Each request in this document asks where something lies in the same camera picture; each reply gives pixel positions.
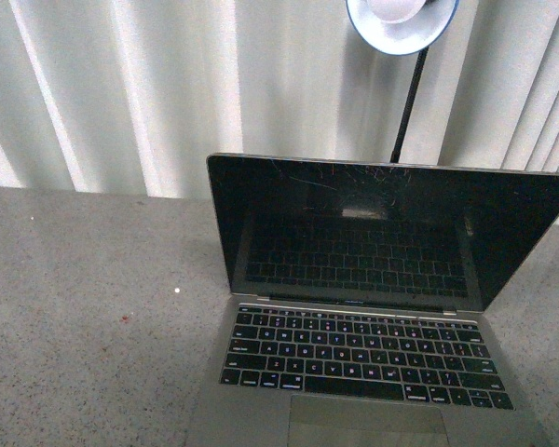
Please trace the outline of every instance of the laptop screen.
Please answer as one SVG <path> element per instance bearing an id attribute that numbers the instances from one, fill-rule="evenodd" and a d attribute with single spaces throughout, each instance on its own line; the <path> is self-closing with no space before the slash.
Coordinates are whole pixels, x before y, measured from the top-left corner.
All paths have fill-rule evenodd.
<path id="1" fill-rule="evenodd" d="M 483 311 L 559 214 L 559 174 L 208 158 L 234 293 Z"/>

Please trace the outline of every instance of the space bar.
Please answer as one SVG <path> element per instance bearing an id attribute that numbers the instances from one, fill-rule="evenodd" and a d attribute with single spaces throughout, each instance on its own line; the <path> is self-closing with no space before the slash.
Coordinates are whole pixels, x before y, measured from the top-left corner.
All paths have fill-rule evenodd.
<path id="1" fill-rule="evenodd" d="M 375 399 L 403 400 L 402 386 L 391 382 L 336 379 L 309 375 L 305 390 L 311 393 L 344 394 Z"/>

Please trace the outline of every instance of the laptop keyboard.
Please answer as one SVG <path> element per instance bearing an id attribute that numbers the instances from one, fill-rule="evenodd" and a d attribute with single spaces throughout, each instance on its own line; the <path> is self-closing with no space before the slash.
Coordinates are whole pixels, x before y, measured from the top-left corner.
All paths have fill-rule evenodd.
<path id="1" fill-rule="evenodd" d="M 512 410 L 474 322 L 242 305 L 220 382 Z"/>

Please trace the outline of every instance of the black lamp pole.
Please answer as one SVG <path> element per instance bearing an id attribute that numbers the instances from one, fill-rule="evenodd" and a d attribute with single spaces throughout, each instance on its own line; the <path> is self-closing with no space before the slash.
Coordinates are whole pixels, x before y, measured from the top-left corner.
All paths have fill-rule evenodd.
<path id="1" fill-rule="evenodd" d="M 408 90 L 408 98 L 406 99 L 406 104 L 403 107 L 403 115 L 402 121 L 400 122 L 400 129 L 398 130 L 398 137 L 395 140 L 395 146 L 393 147 L 393 152 L 391 153 L 391 163 L 398 163 L 400 161 L 403 139 L 405 138 L 406 131 L 408 130 L 408 122 L 410 121 L 412 107 L 414 106 L 414 99 L 416 98 L 418 84 L 420 83 L 420 76 L 422 75 L 422 69 L 425 66 L 425 60 L 428 52 L 429 47 L 426 47 L 418 53 L 416 67 L 414 69 L 414 74 L 412 74 L 412 82 L 410 83 L 410 89 Z"/>

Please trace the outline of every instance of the granite countertop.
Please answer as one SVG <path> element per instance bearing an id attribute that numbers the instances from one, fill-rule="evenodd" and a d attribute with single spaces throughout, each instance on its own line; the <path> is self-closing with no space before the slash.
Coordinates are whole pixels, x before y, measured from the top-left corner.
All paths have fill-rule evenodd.
<path id="1" fill-rule="evenodd" d="M 210 201 L 0 188 L 0 445 L 182 445 L 228 297 Z M 559 445 L 559 227 L 487 316 Z"/>

